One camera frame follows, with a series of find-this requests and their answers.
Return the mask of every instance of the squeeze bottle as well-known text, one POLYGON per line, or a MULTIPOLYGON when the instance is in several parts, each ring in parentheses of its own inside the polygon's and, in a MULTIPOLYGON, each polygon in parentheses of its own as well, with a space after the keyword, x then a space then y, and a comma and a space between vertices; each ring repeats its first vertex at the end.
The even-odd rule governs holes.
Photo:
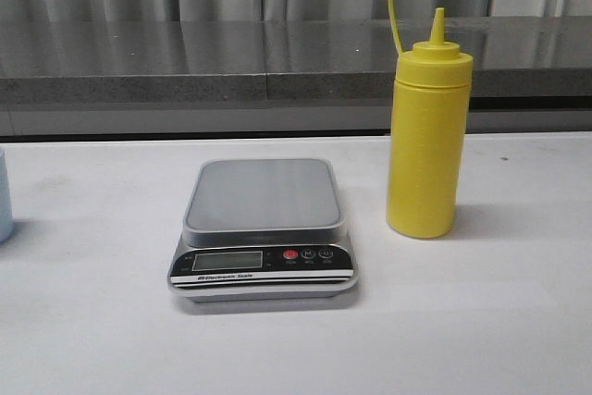
POLYGON ((444 40, 437 8, 427 42, 403 51, 393 0, 388 12, 399 54, 391 120, 387 221, 403 235, 435 238, 454 220, 473 57, 444 40))

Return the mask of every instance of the scale button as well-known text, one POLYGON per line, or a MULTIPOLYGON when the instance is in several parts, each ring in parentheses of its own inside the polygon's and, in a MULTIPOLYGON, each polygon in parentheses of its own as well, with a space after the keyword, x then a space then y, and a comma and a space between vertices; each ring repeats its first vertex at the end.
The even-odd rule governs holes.
POLYGON ((333 257, 333 252, 329 249, 321 249, 319 250, 318 255, 323 259, 329 259, 333 257))
POLYGON ((298 257, 298 252, 292 249, 284 250, 283 256, 286 259, 296 259, 298 257))
POLYGON ((300 255, 304 259, 313 259, 315 257, 315 251, 311 250, 311 249, 305 249, 305 250, 302 250, 300 255))

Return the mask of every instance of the electronic scale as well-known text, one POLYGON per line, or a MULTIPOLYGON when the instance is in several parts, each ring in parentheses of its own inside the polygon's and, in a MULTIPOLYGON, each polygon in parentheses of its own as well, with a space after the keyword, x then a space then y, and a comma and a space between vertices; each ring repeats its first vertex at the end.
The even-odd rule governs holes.
POLYGON ((196 302, 327 297, 358 269, 333 170, 320 159, 205 164, 169 287, 196 302))

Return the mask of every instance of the white table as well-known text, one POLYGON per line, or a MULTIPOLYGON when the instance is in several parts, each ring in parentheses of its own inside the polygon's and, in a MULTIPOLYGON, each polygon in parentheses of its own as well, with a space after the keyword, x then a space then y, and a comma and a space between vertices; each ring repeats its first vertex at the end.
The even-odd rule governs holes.
POLYGON ((592 134, 468 136, 457 222, 385 222, 388 138, 7 144, 0 392, 592 393, 592 134), (167 269, 202 162, 322 157, 361 279, 193 304, 167 269))

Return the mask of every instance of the cup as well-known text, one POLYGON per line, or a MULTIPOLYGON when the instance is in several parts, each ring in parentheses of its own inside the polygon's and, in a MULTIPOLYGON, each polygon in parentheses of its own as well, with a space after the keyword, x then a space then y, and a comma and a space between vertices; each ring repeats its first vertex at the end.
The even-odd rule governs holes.
POLYGON ((6 155, 0 148, 0 242, 12 233, 12 207, 10 205, 10 189, 6 172, 6 155))

